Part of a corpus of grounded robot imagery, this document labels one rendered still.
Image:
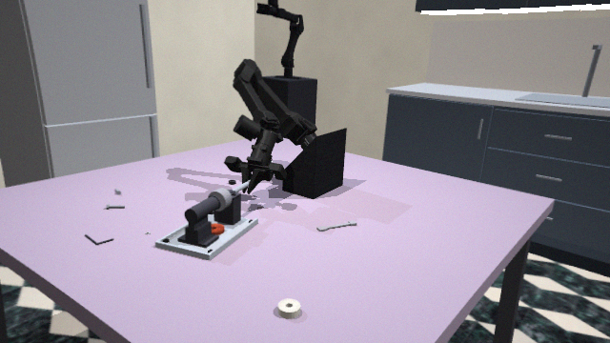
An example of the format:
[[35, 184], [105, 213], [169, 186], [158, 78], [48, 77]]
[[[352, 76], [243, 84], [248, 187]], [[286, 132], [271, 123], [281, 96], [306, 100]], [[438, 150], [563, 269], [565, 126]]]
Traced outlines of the orange-red ring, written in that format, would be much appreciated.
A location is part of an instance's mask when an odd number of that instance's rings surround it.
[[220, 235], [224, 231], [225, 231], [225, 227], [223, 225], [221, 225], [221, 224], [212, 224], [212, 234]]

